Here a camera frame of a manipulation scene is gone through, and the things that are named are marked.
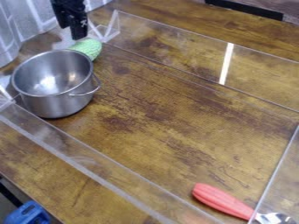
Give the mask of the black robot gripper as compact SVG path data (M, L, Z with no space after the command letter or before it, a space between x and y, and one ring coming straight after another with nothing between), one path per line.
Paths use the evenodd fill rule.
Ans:
M72 39L85 38L88 35L88 19L82 16L85 14L84 0L50 0L50 6L60 27L66 28L69 26Z

